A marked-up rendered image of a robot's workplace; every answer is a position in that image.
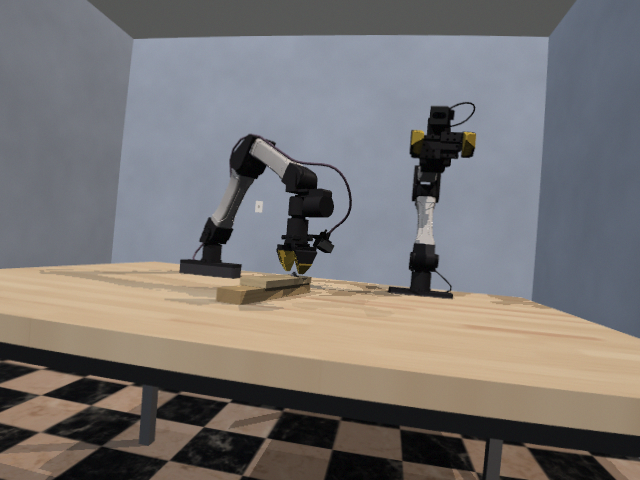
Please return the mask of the light wooden slat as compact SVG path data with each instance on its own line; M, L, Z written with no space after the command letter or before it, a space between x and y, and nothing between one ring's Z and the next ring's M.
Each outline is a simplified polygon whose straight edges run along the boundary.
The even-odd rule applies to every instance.
M256 277L242 277L240 278L240 285L259 287L259 288L273 288L297 284L311 283L312 277L308 276L290 276L285 275L271 275L271 276L256 276ZM283 280L287 279L287 280Z

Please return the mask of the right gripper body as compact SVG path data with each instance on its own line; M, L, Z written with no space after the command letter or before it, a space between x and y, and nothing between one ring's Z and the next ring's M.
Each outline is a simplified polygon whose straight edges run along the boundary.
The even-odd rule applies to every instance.
M308 223L309 220L307 219L288 218L287 233L281 237L285 242L284 245L277 244L277 254L278 249L284 251L293 250L292 252L296 254L298 264L312 264L317 255L317 247L310 247L307 242L313 240L313 237L308 236Z

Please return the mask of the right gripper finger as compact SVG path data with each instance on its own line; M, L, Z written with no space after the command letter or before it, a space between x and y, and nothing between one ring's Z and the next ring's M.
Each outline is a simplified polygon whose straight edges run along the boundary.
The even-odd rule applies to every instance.
M278 249L278 255L280 263L285 271L290 271L294 264L294 256L292 251L284 251Z
M298 264L296 254L294 252L293 252L293 256L294 256L298 274L304 274L312 266L312 264Z

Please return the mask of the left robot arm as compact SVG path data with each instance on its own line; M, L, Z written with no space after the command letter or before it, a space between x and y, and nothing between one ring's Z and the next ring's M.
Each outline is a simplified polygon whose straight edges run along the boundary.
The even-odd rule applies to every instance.
M427 135L440 136L441 132L451 132L450 121L454 120L454 113L455 110L449 110L449 106L431 106ZM439 255L435 254L435 242L432 232L433 210L435 203L439 202L441 173L445 171L445 167L450 167L451 159L443 162L436 163L431 160L420 159L420 165L415 165L412 201L415 202L417 209L418 225L417 237L414 242L413 252L410 252L409 260L409 270L412 271L411 286L410 288L389 286L388 291L390 292L453 298L453 294L450 292L432 291L430 289L431 272L435 272L439 263ZM437 192L436 180L438 180ZM434 185L421 184L421 182L431 182ZM417 183L418 189L416 189L415 183Z

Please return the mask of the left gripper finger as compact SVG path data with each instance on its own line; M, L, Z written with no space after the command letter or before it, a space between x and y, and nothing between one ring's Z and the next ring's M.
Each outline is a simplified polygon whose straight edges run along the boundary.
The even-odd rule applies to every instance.
M464 132L466 133L466 140L465 140L465 134L463 135L463 147L462 147L462 156L468 156L471 155L471 151L472 148L475 149L475 144L476 144L476 134L470 133L470 132Z
M424 132L422 130L412 131L411 146L414 145L413 152L416 153L417 155L419 155L421 152L423 140L424 140Z

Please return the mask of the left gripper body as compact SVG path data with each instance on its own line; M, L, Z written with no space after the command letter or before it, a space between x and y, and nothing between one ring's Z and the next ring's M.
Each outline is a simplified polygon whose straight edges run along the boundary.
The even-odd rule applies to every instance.
M464 133L464 132L463 132ZM462 156L463 147L463 133L462 132L441 132L441 135L424 135L424 140L419 155L413 152L414 145L410 148L410 155L412 158L419 159L437 159L431 160L433 162L442 162L449 159L458 159L458 152L461 151L461 158L473 157L474 148L472 148L471 155ZM459 151L456 151L459 150ZM445 157L445 158L443 158Z

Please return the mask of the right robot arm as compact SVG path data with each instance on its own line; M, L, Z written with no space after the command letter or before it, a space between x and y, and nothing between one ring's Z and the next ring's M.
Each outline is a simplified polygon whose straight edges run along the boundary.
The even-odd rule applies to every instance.
M208 217L200 237L199 242L204 243L202 261L181 259L180 263L228 268L242 267L242 264L222 262L222 245L220 244L226 244L229 241L241 202L254 180L263 174L266 166L282 179L281 182L286 185L285 192L298 194L289 198L289 216L306 219L306 217L328 218L332 215L334 210L332 191L317 189L317 175L313 171L290 160L258 136L248 134L232 154L233 170L230 182L217 210L211 218ZM325 229L320 235L308 234L308 236L315 239L314 247L324 253L331 253L334 245L328 240L326 232Z

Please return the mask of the light wooden plank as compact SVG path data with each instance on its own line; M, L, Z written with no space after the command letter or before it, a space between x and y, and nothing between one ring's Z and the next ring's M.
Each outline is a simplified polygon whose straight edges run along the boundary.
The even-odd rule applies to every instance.
M310 293L310 283L273 288L237 285L217 287L216 301L243 305L304 293Z

